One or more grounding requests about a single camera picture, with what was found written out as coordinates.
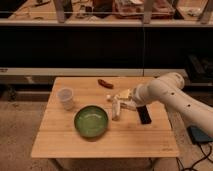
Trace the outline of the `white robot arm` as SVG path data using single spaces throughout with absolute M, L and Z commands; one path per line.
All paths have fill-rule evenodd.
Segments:
M 164 74 L 130 91 L 127 106 L 143 107 L 154 101 L 172 107 L 213 138 L 213 107 L 197 101 L 182 89 L 184 78 L 176 72 Z

